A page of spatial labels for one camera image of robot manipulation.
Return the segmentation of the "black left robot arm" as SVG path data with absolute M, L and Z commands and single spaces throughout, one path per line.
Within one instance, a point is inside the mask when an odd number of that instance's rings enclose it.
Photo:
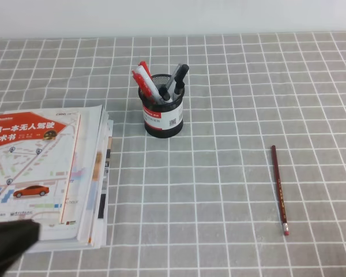
M 39 240 L 40 224 L 33 220 L 0 222 L 0 276 Z

